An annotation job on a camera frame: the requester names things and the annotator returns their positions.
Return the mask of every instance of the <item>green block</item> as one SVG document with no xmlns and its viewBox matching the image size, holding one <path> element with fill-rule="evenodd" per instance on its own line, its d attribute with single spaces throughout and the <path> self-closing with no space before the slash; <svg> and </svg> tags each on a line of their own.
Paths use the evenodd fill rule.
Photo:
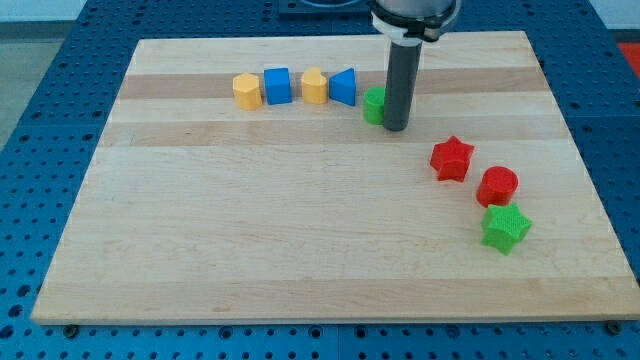
<svg viewBox="0 0 640 360">
<path fill-rule="evenodd" d="M 509 255 L 513 247 L 524 240 L 532 225 L 533 222 L 520 212 L 515 203 L 507 206 L 489 205 L 482 219 L 482 244 Z"/>
<path fill-rule="evenodd" d="M 384 95 L 382 86 L 374 86 L 364 93 L 364 119 L 373 125 L 382 125 L 384 118 Z"/>
</svg>

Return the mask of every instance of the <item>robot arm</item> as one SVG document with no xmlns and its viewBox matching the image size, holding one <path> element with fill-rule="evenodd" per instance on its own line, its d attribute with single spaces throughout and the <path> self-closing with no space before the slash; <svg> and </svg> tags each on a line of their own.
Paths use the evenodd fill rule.
<svg viewBox="0 0 640 360">
<path fill-rule="evenodd" d="M 404 130 L 415 87 L 422 41 L 437 41 L 455 25 L 462 0 L 375 0 L 373 26 L 391 38 L 383 126 Z"/>
</svg>

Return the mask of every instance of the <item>wood grain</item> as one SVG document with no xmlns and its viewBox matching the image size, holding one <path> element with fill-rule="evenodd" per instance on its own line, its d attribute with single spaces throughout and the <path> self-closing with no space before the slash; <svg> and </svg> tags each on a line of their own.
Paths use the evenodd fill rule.
<svg viewBox="0 0 640 360">
<path fill-rule="evenodd" d="M 523 33 L 425 44 L 399 133 L 365 123 L 360 106 L 245 112 L 229 91 L 237 72 L 295 61 L 294 77 L 350 62 L 362 93 L 384 81 L 384 38 L 230 41 L 139 43 L 34 320 L 640 317 L 640 289 Z M 476 147 L 464 183 L 425 166 L 452 134 Z M 534 221 L 510 256 L 480 243 L 474 192 L 492 165 L 518 173 L 514 201 Z"/>
</svg>

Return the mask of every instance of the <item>green star block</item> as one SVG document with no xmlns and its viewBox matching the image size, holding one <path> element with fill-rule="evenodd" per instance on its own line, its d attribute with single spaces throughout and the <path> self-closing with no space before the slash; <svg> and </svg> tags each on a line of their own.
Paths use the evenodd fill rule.
<svg viewBox="0 0 640 360">
<path fill-rule="evenodd" d="M 515 203 L 507 206 L 489 205 L 482 219 L 482 244 L 509 255 L 511 249 L 527 235 L 531 225 L 533 222 L 522 215 Z"/>
</svg>

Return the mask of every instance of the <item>yellow block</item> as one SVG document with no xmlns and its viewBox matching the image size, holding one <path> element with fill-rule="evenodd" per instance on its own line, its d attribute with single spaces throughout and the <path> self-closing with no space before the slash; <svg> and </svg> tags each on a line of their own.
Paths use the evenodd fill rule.
<svg viewBox="0 0 640 360">
<path fill-rule="evenodd" d="M 322 76 L 322 70 L 312 67 L 302 74 L 302 99 L 311 104 L 327 102 L 327 78 Z"/>
<path fill-rule="evenodd" d="M 238 107 L 244 110 L 255 110 L 262 105 L 260 79 L 249 73 L 233 78 L 233 96 Z"/>
</svg>

